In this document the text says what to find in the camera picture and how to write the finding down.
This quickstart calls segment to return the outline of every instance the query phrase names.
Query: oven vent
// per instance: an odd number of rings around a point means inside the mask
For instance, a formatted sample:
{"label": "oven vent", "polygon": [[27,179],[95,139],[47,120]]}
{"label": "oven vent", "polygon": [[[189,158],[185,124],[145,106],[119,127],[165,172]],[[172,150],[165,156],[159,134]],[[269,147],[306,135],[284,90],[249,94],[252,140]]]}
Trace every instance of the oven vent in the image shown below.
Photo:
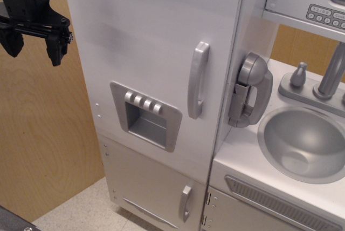
{"label": "oven vent", "polygon": [[253,206],[278,216],[282,220],[287,220],[287,222],[299,228],[314,231],[343,230],[341,226],[335,223],[229,175],[225,177],[225,181],[230,191],[237,195],[236,197],[238,199],[246,202],[253,202],[254,204],[251,203]]}

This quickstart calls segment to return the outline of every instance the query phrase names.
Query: microwave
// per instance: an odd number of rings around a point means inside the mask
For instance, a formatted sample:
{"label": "microwave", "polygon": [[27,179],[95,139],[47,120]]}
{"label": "microwave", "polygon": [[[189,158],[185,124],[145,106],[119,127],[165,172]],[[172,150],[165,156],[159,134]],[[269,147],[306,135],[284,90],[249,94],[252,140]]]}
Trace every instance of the microwave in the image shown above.
{"label": "microwave", "polygon": [[267,0],[263,18],[345,42],[345,0]]}

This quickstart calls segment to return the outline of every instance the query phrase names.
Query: play kitchen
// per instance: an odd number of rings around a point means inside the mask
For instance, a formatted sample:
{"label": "play kitchen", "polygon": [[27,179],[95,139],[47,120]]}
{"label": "play kitchen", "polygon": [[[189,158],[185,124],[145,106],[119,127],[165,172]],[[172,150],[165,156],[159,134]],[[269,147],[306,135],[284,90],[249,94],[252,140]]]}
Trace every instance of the play kitchen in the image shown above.
{"label": "play kitchen", "polygon": [[[163,230],[345,229],[345,0],[68,3],[113,202]],[[279,23],[340,41],[325,76],[269,60]]]}

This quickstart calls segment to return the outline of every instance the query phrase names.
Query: silver telephone receiver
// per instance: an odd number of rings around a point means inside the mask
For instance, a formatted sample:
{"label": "silver telephone receiver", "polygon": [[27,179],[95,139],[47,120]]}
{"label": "silver telephone receiver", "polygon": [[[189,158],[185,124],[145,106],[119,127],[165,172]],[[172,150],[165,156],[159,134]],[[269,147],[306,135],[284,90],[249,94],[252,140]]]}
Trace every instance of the silver telephone receiver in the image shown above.
{"label": "silver telephone receiver", "polygon": [[[238,76],[232,95],[229,124],[234,127],[246,127],[259,122],[271,97],[273,76],[267,64],[259,55],[250,53]],[[248,104],[251,88],[257,88],[257,96],[253,106]]]}

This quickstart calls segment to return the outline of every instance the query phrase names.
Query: faucet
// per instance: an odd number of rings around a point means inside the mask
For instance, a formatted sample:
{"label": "faucet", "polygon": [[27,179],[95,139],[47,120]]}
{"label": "faucet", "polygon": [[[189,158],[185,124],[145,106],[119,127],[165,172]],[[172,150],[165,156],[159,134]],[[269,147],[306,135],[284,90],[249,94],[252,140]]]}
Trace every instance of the faucet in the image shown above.
{"label": "faucet", "polygon": [[336,92],[345,73],[345,43],[339,42],[329,62],[320,84],[316,84],[313,93],[316,97],[328,100]]}
{"label": "faucet", "polygon": [[345,95],[339,83],[345,73],[345,43],[339,42],[322,81],[306,77],[307,64],[301,62],[294,73],[287,73],[279,92],[288,98],[321,108],[345,118]]}

